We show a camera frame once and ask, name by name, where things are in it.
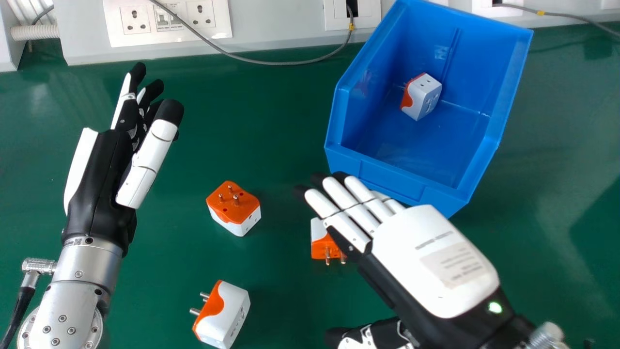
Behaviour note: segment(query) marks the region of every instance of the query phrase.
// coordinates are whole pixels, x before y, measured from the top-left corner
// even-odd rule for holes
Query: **blue container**
[[[325,141],[332,172],[447,217],[469,202],[497,149],[532,31],[420,0],[397,0],[342,76]],[[404,85],[443,84],[435,110],[400,110]]]

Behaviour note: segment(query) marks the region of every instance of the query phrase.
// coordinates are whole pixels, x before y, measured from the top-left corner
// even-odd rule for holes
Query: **green table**
[[[586,25],[536,31],[502,145],[452,219],[494,263],[513,306],[536,323],[557,322],[579,349],[585,338],[596,349],[620,343],[619,47]],[[185,119],[138,213],[107,321],[112,348],[204,347],[188,309],[218,279],[250,292],[238,349],[322,348],[329,327],[392,316],[355,266],[310,259],[312,214],[291,195],[328,170],[332,93],[359,48],[293,68],[218,56],[147,62],[147,79],[165,81]],[[34,49],[19,72],[0,75],[2,331],[21,261],[60,252],[81,129],[108,127],[132,66],[67,67],[57,42]],[[290,60],[330,49],[251,55]],[[244,238],[216,226],[205,206],[225,179],[261,200],[263,218]]]

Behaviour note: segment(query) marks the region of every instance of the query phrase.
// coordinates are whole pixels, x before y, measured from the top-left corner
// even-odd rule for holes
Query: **robotic hand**
[[[338,349],[567,348],[561,329],[516,315],[490,261],[433,206],[405,208],[354,176],[296,192],[397,317],[327,331]]]
[[[173,99],[152,103],[164,90],[159,79],[138,92],[145,74],[142,63],[127,73],[110,130],[82,131],[64,190],[67,223],[60,257],[22,264],[24,282],[0,349],[9,346],[41,274],[53,278],[22,324],[17,347],[98,346],[121,260],[136,230],[136,209],[177,138],[184,113]]]

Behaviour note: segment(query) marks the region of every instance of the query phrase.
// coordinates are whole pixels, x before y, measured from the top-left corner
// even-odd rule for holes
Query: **gray cable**
[[[186,21],[184,21],[179,16],[177,16],[177,14],[172,12],[168,7],[164,6],[163,4],[161,4],[157,0],[150,0],[150,1],[153,4],[159,6],[159,8],[161,8],[162,10],[166,11],[174,19],[176,19],[179,22],[181,22],[186,28],[189,29],[189,31],[194,33],[194,35],[199,37],[200,40],[204,41],[207,45],[213,47],[217,52],[220,52],[221,54],[223,54],[225,56],[228,56],[230,58],[233,58],[233,59],[236,59],[236,60],[240,60],[240,61],[244,61],[244,62],[248,62],[248,63],[253,63],[253,64],[276,65],[276,66],[280,66],[280,65],[305,65],[305,64],[316,63],[316,62],[319,62],[319,61],[322,61],[322,60],[326,60],[326,59],[330,58],[331,56],[335,55],[336,53],[340,52],[343,48],[345,48],[345,46],[347,46],[349,40],[351,39],[351,33],[353,32],[353,11],[351,11],[351,7],[347,6],[347,11],[349,13],[349,17],[351,18],[350,23],[349,23],[349,30],[348,30],[348,34],[347,34],[347,39],[344,41],[344,43],[342,45],[340,45],[334,51],[331,51],[330,53],[328,53],[328,54],[326,54],[324,56],[313,58],[311,60],[304,60],[304,61],[273,62],[273,61],[253,60],[251,58],[246,58],[246,57],[238,56],[238,55],[235,55],[234,53],[230,53],[230,52],[224,51],[222,48],[217,46],[211,40],[209,40],[206,37],[202,36],[201,33],[197,32],[194,28],[192,28],[191,25],[187,24]]]
[[[546,11],[539,11],[539,10],[535,10],[535,9],[530,9],[529,7],[523,7],[523,6],[519,6],[519,5],[512,5],[512,4],[493,4],[493,7],[510,7],[513,9],[519,9],[519,10],[523,10],[526,12],[531,12],[533,14],[537,14],[539,16],[554,16],[554,17],[566,17],[566,18],[572,18],[572,19],[577,19],[580,20],[582,22],[586,22],[586,23],[590,23],[591,25],[594,25],[595,27],[606,31],[607,33],[619,37],[620,38],[620,32],[617,32],[615,30],[609,29],[606,26],[604,26],[603,24],[600,24],[599,22],[595,22],[591,19],[588,19],[586,17],[582,17],[582,16],[575,16],[573,14],[566,14],[566,13],[557,13],[557,12],[546,12]]]
[[[35,25],[35,24],[37,24],[37,22],[38,22],[41,18],[43,18],[43,16],[45,16],[45,15],[46,15],[46,14],[48,14],[48,13],[50,13],[50,11],[51,11],[51,10],[53,10],[53,9],[54,9],[54,5],[52,5],[52,6],[48,7],[48,8],[46,8],[45,10],[43,10],[43,12],[39,13],[39,15],[38,15],[37,17],[35,17],[35,19],[32,21],[32,24],[31,24],[31,25]]]

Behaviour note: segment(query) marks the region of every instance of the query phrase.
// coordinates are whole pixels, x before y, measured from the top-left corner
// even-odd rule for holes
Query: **white label sticker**
[[[487,272],[478,253],[467,242],[442,248],[420,259],[450,289]]]

